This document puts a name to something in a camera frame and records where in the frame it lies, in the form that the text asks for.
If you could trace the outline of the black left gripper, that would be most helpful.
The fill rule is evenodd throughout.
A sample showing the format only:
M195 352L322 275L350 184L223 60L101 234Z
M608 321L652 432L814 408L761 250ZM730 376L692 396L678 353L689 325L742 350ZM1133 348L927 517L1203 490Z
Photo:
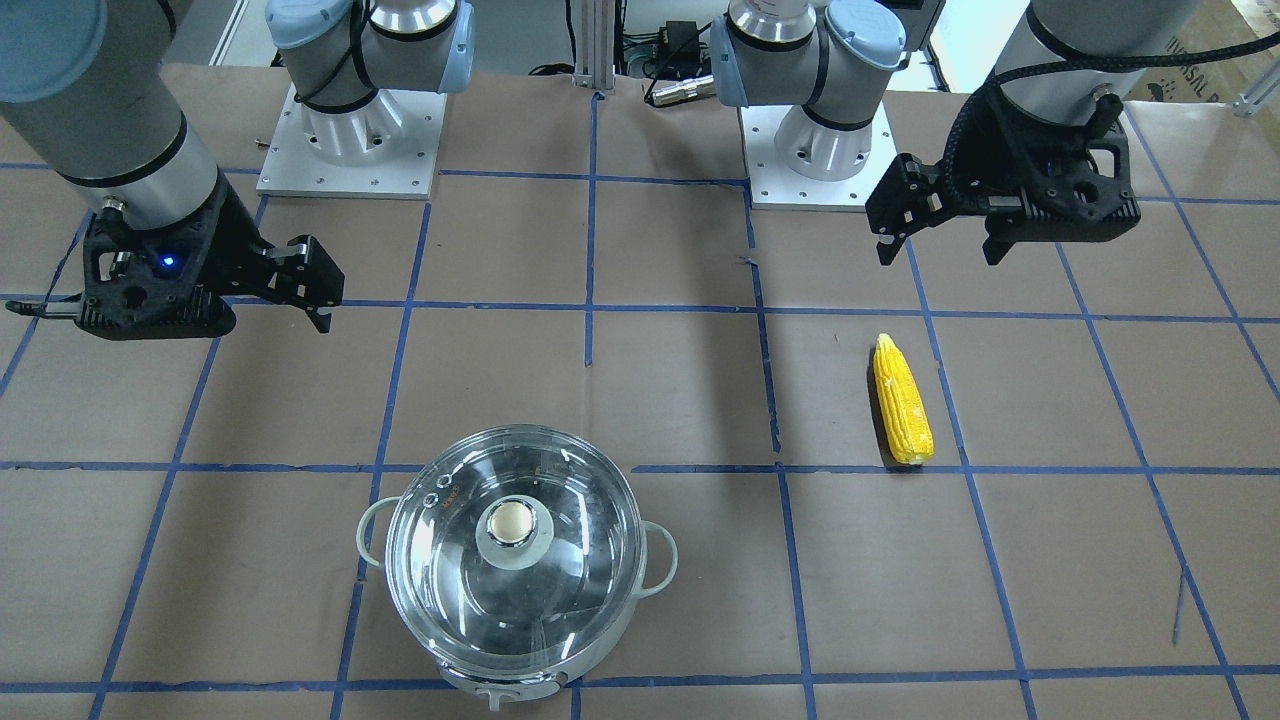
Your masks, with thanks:
M1142 211L1132 187L1123 101L1103 94L1079 126L1056 126L986 90L960 133L960 197L938 165L895 156L865 204L882 266L911 234L960 215L983 217L982 252L997 266L1019 243L1101 243L1134 229Z

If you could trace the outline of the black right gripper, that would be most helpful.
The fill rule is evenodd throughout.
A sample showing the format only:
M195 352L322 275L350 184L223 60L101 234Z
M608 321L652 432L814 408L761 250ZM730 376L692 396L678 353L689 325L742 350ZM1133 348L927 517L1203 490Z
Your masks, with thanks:
M102 208L84 240L84 290L77 325L99 338L216 338L236 328L228 295L255 293L305 309L332 331L346 275L319 238L265 241L232 188L215 188L187 218L161 228L131 225Z

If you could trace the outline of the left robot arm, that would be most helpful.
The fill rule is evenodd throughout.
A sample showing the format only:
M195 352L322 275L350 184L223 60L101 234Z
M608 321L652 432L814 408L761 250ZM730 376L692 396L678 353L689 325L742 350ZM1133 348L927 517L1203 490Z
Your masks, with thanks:
M1032 1L942 156L902 152L865 201L878 256L955 217L984 222L983 254L1102 243L1140 222L1124 96L1196 12L1193 1ZM778 150L813 179L855 176L891 76L938 1L732 1L712 22L712 73L731 108L785 106Z

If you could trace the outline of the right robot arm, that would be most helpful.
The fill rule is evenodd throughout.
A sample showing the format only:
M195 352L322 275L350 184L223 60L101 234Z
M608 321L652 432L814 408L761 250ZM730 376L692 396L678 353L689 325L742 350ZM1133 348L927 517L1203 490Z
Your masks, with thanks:
M268 242L159 68L184 1L5 1L3 118L87 202L84 287L10 301L104 340L216 338L230 296L323 333L343 270L311 234ZM467 1L270 1L291 76L262 193L426 199L445 99L468 87Z

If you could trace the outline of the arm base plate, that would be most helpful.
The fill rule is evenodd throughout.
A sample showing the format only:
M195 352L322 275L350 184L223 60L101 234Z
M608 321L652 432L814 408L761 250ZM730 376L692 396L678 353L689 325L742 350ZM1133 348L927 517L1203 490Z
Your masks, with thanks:
M315 111L289 87L256 184L261 195L428 201L448 95L383 90L346 114Z
M883 105L855 131L817 124L799 106L741 108L754 208L864 213L897 155Z

